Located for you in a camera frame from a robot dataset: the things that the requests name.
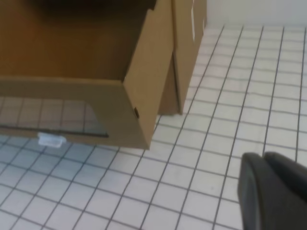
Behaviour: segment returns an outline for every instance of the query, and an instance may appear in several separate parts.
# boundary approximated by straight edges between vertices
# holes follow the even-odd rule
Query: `small hole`
[[[135,113],[136,117],[139,119],[140,115],[139,115],[139,111],[138,111],[137,108],[134,108],[134,113]]]

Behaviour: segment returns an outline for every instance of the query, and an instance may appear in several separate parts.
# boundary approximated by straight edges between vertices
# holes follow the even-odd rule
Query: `white wall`
[[[307,25],[307,0],[207,0],[208,23]]]

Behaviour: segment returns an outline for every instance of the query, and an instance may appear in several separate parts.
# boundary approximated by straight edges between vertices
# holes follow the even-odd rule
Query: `open cardboard box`
[[[207,23],[206,0],[173,0],[175,49],[165,83],[159,114],[183,113]]]
[[[149,148],[174,48],[171,0],[112,0],[91,17],[4,1],[0,132]]]

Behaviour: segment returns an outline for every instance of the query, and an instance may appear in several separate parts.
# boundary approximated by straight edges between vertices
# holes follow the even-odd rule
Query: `black object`
[[[307,230],[307,169],[278,153],[243,155],[238,196],[244,230]]]

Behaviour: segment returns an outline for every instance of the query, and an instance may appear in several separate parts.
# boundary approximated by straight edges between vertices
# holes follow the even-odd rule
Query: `white tile floor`
[[[207,28],[184,115],[150,150],[0,137],[1,230],[241,230],[247,151],[307,166],[305,28]]]

